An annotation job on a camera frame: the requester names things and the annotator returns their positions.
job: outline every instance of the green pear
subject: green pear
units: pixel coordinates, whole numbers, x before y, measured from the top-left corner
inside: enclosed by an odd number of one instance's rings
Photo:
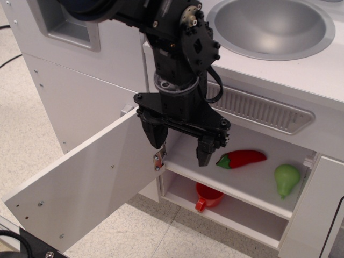
[[[290,194],[294,186],[300,181],[301,174],[296,167],[283,164],[275,169],[275,180],[277,183],[277,191],[281,195],[281,199]]]

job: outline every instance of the vent grille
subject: vent grille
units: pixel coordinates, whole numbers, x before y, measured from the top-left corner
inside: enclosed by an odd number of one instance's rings
[[[219,86],[209,82],[207,98],[218,92]],[[212,107],[287,134],[296,133],[315,119],[310,111],[229,87],[224,87],[222,98]]]

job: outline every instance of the tile floor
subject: tile floor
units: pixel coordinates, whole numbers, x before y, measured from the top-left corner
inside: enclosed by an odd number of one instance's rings
[[[8,24],[0,6],[0,26]],[[0,64],[20,50],[0,30]],[[0,196],[62,154],[20,57],[0,69]],[[0,216],[19,222],[0,202]],[[168,201],[134,196],[66,251],[69,257],[254,257],[278,252]]]

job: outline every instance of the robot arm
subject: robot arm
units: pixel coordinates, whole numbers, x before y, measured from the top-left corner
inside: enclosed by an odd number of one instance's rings
[[[138,116],[155,148],[164,143],[168,128],[198,138],[199,166],[207,166],[211,154],[227,144],[230,122],[209,103],[221,98],[222,83],[211,64],[220,58],[220,44],[204,21],[197,0],[59,0],[79,20],[115,19],[139,28],[153,49],[159,93],[139,93]],[[206,99],[207,72],[221,91]]]

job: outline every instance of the shelf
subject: shelf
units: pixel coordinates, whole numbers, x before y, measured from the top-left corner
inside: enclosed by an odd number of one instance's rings
[[[303,162],[313,151],[236,125],[232,125],[230,135],[235,137],[230,137],[226,148],[216,150],[207,167],[198,166],[197,139],[181,135],[164,161],[166,169],[281,218],[290,219],[303,181],[294,187],[285,200],[281,200],[277,193],[274,171],[279,165],[287,163],[298,168],[301,178],[304,178],[307,167]],[[261,151],[268,159],[231,170],[216,166],[222,154],[238,149]]]
[[[190,211],[196,211],[196,182],[177,175],[163,198]],[[228,195],[225,195],[218,206],[206,208],[203,213],[198,214],[277,250],[288,223],[285,219]]]

